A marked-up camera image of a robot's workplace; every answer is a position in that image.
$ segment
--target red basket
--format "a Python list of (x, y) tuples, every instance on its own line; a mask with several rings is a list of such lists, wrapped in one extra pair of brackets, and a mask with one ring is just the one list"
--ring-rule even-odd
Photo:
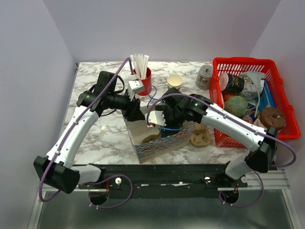
[[(213, 60), (213, 68), (213, 76), (210, 85), (210, 98), (221, 108), (224, 108), (224, 101), (219, 87), (219, 76), (221, 73), (229, 73), (233, 75), (239, 75), (246, 71), (265, 73), (277, 108), (284, 112), (286, 116), (286, 127), (280, 132), (279, 139), (291, 140), (298, 139), (301, 136), (301, 131), (295, 118), (294, 108), (287, 100), (283, 89), (284, 81), (280, 77), (274, 61), (250, 57), (217, 57)], [(244, 148), (241, 143), (219, 130), (215, 129), (214, 135), (217, 147)]]

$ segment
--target marble table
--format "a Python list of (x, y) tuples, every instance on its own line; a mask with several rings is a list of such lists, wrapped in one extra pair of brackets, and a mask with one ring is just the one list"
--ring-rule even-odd
[[(69, 103), (65, 125), (72, 118), (78, 96), (96, 83), (100, 71), (116, 72), (122, 62), (82, 62), (80, 63), (71, 100)], [(160, 98), (167, 90), (166, 78), (172, 73), (183, 77), (181, 92), (200, 94), (209, 98), (209, 92), (200, 90), (195, 80), (200, 67), (211, 62), (149, 62), (152, 71), (152, 84), (157, 88), (156, 98)], [(129, 65), (126, 64), (120, 73), (125, 83), (130, 79)], [(122, 88), (120, 81), (117, 88)], [(149, 97), (140, 97), (148, 102)], [(196, 148), (191, 144), (146, 161), (144, 164), (219, 164), (239, 157), (245, 149), (215, 147), (214, 130), (209, 127), (212, 143), (204, 148)], [(92, 126), (81, 144), (74, 163), (76, 164), (139, 164), (138, 157), (129, 140), (125, 122), (121, 112), (101, 117)]]

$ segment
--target green yarn ball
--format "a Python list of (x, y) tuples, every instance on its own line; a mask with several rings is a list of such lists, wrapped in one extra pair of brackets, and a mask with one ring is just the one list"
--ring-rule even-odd
[(236, 117), (242, 118), (247, 113), (248, 102), (241, 96), (232, 96), (224, 103), (224, 109)]

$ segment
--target gray can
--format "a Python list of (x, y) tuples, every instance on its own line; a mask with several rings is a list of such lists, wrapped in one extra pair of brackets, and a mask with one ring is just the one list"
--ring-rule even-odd
[(213, 74), (213, 67), (210, 65), (203, 65), (201, 66), (197, 79), (196, 79), (196, 85), (202, 90), (209, 90), (210, 89), (210, 83), (212, 79)]

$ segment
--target gray wall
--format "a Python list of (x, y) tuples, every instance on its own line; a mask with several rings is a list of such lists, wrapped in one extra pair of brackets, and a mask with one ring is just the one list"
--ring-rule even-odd
[(44, 0), (78, 61), (248, 56), (280, 0)]
[[(289, 102), (294, 106), (303, 136), (289, 144), (297, 150), (297, 161), (286, 169), (292, 197), (305, 228), (305, 1), (282, 0), (251, 55), (275, 60)], [(291, 159), (289, 151), (280, 148), (280, 161)]]
[(0, 227), (26, 228), (33, 167), (60, 133), (75, 64), (41, 0), (0, 2)]

